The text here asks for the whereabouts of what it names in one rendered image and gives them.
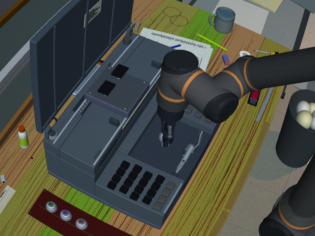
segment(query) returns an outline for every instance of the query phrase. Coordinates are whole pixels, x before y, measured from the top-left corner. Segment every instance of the robotic arm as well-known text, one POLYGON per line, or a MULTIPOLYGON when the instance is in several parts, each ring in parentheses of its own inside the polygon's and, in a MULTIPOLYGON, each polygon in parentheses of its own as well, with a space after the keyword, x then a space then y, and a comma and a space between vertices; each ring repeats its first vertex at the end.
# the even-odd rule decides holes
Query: robotic arm
POLYGON ((172 143, 176 122, 189 103, 206 118, 221 123, 250 91, 315 81, 315 64, 310 58, 314 54, 315 47, 260 58, 244 56, 211 77, 198 67, 198 59, 191 52, 167 53, 157 94, 162 146, 172 143))

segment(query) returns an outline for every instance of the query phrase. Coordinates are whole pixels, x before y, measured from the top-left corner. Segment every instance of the screwdriver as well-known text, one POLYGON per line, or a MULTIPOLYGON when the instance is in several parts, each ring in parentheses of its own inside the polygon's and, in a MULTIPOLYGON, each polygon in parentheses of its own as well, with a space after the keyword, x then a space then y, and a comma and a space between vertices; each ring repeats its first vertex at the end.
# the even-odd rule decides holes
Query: screwdriver
POLYGON ((270 55, 274 55, 274 54, 279 54, 281 52, 264 52, 264 53, 268 53, 270 55))

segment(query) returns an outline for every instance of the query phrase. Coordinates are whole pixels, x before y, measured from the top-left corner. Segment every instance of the egg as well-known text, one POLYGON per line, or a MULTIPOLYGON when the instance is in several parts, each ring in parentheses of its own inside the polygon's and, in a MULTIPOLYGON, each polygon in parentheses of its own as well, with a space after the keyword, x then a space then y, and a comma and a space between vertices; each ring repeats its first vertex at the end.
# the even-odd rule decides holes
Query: egg
POLYGON ((296 121, 301 124, 302 127, 309 129, 312 123, 312 115, 307 110, 302 110, 296 115, 296 121))
POLYGON ((307 101, 300 101, 297 105, 296 105, 296 112, 299 113, 302 110, 307 110, 309 112, 311 112, 311 107, 308 104, 307 101))
POLYGON ((314 111, 315 111, 315 103, 314 103, 314 102, 311 102, 311 103, 309 104, 309 106, 311 107, 310 113, 311 113, 311 114, 314 113, 314 111))
POLYGON ((311 129, 315 130, 315 116, 312 117, 311 129))

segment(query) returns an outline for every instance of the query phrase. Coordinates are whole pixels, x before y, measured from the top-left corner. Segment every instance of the bottle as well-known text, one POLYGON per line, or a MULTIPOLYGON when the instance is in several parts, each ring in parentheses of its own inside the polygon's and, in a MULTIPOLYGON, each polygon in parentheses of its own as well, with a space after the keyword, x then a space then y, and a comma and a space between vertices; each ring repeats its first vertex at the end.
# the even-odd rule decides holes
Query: bottle
POLYGON ((17 132, 17 135, 19 137, 21 148, 27 148, 28 147, 27 131, 25 130, 25 127, 23 125, 19 126, 19 131, 17 132))

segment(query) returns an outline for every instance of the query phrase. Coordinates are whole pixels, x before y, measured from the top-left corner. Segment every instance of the yellow-green pen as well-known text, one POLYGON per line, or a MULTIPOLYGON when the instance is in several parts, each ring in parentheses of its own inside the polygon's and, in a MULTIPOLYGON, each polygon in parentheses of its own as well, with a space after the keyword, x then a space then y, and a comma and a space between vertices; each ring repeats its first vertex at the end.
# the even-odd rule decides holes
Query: yellow-green pen
POLYGON ((222 48, 223 50, 227 51, 227 49, 226 49, 226 48, 224 48, 224 47, 222 47, 222 46, 218 45, 217 43, 215 43, 215 42, 211 41, 210 39, 207 39, 206 37, 201 36, 201 35, 199 35, 199 34, 197 34, 197 35, 198 35, 199 37, 202 37, 202 38, 203 38, 203 39, 205 39, 206 41, 209 41, 209 42, 211 42, 211 43, 215 44, 216 46, 218 46, 218 47, 222 48))

